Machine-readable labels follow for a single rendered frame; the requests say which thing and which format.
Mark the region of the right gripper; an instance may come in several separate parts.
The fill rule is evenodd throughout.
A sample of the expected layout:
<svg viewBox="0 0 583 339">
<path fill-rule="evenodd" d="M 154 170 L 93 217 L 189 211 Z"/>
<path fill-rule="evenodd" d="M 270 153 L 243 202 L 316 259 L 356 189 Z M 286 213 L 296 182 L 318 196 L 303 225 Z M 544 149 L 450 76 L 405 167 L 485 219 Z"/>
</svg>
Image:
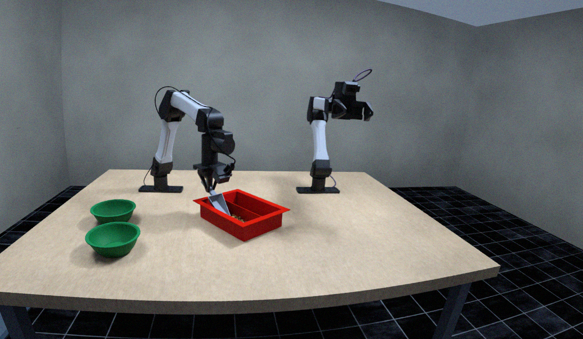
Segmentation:
<svg viewBox="0 0 583 339">
<path fill-rule="evenodd" d="M 231 166 L 231 163 L 225 164 L 218 161 L 218 152 L 212 153 L 212 150 L 203 150 L 201 149 L 201 163 L 194 164 L 193 168 L 196 170 L 198 168 L 198 175 L 202 180 L 205 190 L 209 193 L 210 187 L 215 190 L 217 182 L 214 181 L 212 173 L 213 171 L 218 176 L 224 176 L 231 174 L 234 170 L 234 167 Z M 207 180 L 207 182 L 205 181 Z"/>
</svg>

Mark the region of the light blue scoop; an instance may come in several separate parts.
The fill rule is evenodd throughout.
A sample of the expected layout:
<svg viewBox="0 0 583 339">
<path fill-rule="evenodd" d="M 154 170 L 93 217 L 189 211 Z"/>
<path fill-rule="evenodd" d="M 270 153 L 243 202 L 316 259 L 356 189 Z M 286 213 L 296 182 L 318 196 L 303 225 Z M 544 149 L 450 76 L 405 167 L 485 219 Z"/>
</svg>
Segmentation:
<svg viewBox="0 0 583 339">
<path fill-rule="evenodd" d="M 210 204 L 216 208 L 217 210 L 220 210 L 222 212 L 224 212 L 227 215 L 230 215 L 229 210 L 227 205 L 225 204 L 225 200 L 224 200 L 224 196 L 222 193 L 217 194 L 212 187 L 210 187 L 209 190 L 209 194 L 210 196 L 208 196 L 209 198 L 209 202 Z"/>
</svg>

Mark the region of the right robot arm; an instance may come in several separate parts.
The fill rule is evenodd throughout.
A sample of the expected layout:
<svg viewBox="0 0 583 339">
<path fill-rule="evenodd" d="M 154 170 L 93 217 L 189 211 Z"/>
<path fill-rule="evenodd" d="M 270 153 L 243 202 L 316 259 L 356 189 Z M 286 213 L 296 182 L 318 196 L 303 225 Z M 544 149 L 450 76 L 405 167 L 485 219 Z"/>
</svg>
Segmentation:
<svg viewBox="0 0 583 339">
<path fill-rule="evenodd" d="M 171 98 L 172 97 L 172 98 Z M 203 150 L 212 150 L 212 153 L 218 152 L 230 155 L 235 149 L 233 133 L 223 129 L 224 116 L 217 109 L 212 109 L 199 105 L 194 100 L 188 98 L 175 90 L 167 90 L 159 106 L 159 115 L 162 121 L 160 134 L 160 143 L 153 157 L 153 165 L 150 175 L 153 176 L 154 186 L 143 185 L 138 191 L 145 193 L 181 193 L 183 186 L 168 186 L 167 174 L 170 174 L 173 168 L 172 149 L 175 134 L 179 122 L 185 114 L 191 117 L 195 125 L 198 125 L 198 132 L 201 135 L 201 148 Z M 207 118 L 209 116 L 209 130 L 213 140 L 218 144 L 221 152 L 214 144 L 207 127 Z M 166 173 L 165 173 L 166 172 Z"/>
</svg>

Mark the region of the red divided box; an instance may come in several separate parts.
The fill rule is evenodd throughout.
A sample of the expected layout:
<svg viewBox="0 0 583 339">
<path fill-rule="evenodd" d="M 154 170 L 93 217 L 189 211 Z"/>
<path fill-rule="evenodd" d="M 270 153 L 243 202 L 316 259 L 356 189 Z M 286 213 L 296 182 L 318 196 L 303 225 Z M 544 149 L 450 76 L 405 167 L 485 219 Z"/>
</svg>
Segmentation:
<svg viewBox="0 0 583 339">
<path fill-rule="evenodd" d="M 200 205 L 201 218 L 243 242 L 281 227 L 282 214 L 289 211 L 288 208 L 239 189 L 222 194 L 229 213 L 247 222 L 243 223 L 217 210 L 210 204 L 208 197 L 193 201 Z"/>
</svg>

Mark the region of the green bowl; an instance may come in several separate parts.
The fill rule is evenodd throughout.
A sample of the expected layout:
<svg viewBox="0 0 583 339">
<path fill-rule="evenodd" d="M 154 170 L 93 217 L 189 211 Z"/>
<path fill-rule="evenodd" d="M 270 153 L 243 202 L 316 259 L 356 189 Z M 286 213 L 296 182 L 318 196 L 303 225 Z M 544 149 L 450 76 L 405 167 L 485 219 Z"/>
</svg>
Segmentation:
<svg viewBox="0 0 583 339">
<path fill-rule="evenodd" d="M 128 222 L 134 213 L 135 207 L 136 205 L 133 201 L 113 199 L 98 202 L 90 208 L 90 212 L 99 223 L 104 225 L 110 222 Z"/>
<path fill-rule="evenodd" d="M 139 227 L 132 223 L 112 222 L 89 230 L 85 240 L 99 255 L 117 258 L 134 248 L 140 233 Z"/>
</svg>

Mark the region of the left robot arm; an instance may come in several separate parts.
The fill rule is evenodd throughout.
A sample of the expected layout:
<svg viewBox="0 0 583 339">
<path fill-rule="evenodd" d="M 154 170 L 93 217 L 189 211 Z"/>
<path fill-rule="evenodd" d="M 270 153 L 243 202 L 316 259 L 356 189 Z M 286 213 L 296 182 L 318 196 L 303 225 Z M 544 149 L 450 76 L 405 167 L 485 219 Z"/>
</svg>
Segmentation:
<svg viewBox="0 0 583 339">
<path fill-rule="evenodd" d="M 332 111 L 334 99 L 342 99 L 342 93 L 355 96 L 359 90 L 360 85 L 357 83 L 335 81 L 332 99 L 310 96 L 307 119 L 311 124 L 314 138 L 314 159 L 309 173 L 312 177 L 312 186 L 296 187 L 299 194 L 339 194 L 337 187 L 325 187 L 326 178 L 329 178 L 332 172 L 326 148 L 325 126 L 328 114 Z"/>
</svg>

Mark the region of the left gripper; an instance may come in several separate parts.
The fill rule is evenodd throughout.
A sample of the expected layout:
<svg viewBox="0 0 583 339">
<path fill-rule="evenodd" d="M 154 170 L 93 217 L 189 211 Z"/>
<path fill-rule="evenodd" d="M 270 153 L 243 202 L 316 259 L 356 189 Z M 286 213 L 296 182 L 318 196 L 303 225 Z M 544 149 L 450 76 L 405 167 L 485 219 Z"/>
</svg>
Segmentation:
<svg viewBox="0 0 583 339">
<path fill-rule="evenodd" d="M 369 121 L 373 116 L 373 109 L 370 102 L 356 101 L 356 96 L 344 95 L 342 93 L 342 99 L 334 99 L 332 105 L 332 119 L 342 119 L 342 120 L 362 120 L 364 109 L 364 121 Z M 371 114 L 369 114 L 371 113 Z"/>
</svg>

